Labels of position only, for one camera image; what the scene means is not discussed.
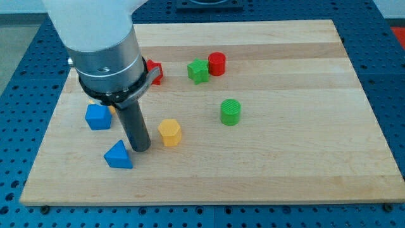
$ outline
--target blue pegboard table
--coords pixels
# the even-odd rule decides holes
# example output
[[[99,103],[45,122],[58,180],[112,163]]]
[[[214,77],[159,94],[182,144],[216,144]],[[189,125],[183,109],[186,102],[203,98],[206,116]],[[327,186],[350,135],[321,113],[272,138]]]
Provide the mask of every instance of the blue pegboard table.
[[[405,52],[371,0],[244,0],[244,9],[176,11],[150,0],[134,23],[332,19],[405,175]],[[405,204],[38,207],[18,202],[68,75],[46,19],[0,97],[0,227],[405,227]]]

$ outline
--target wooden cutting board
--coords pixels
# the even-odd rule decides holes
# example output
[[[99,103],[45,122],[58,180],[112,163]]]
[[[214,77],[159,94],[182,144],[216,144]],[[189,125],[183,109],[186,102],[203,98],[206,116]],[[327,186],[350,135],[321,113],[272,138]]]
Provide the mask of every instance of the wooden cutting board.
[[[165,78],[140,103],[152,139],[134,168],[103,154],[127,138],[117,116],[91,131],[70,72],[21,197],[26,205],[222,205],[405,200],[405,184],[331,20],[136,25]],[[227,72],[194,85],[187,64],[212,51]],[[220,104],[242,104],[238,125]],[[182,126],[179,146],[157,130]]]

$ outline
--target red cylinder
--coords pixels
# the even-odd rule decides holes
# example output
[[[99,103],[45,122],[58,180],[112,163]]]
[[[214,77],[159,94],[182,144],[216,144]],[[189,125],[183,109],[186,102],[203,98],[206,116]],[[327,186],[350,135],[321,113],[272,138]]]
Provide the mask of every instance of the red cylinder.
[[[226,57],[221,52],[214,52],[208,56],[209,74],[212,76],[221,76],[225,73]]]

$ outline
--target blue block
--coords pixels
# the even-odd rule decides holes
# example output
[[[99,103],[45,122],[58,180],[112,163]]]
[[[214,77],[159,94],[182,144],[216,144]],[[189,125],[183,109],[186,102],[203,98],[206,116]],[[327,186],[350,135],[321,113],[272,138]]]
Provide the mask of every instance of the blue block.
[[[131,158],[125,149],[124,142],[119,140],[109,151],[104,155],[104,159],[111,168],[132,168]]]
[[[107,106],[89,104],[86,111],[86,122],[92,130],[105,130],[111,126],[111,113]]]

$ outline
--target red block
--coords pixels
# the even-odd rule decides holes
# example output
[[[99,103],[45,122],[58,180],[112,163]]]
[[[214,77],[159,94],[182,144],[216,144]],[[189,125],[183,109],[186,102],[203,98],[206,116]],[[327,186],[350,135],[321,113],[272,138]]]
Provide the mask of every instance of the red block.
[[[225,73],[225,62],[227,58],[221,52],[214,52],[208,56],[208,70],[212,76],[221,76]]]
[[[405,28],[402,27],[392,27],[392,31],[394,32],[395,36],[397,37],[399,43],[401,44],[402,48],[405,49]]]
[[[163,78],[162,64],[161,63],[155,63],[152,60],[148,60],[146,62],[146,67],[147,67],[148,71],[152,70],[155,67],[159,67],[160,75],[155,80],[153,80],[152,85],[160,85],[160,80]]]

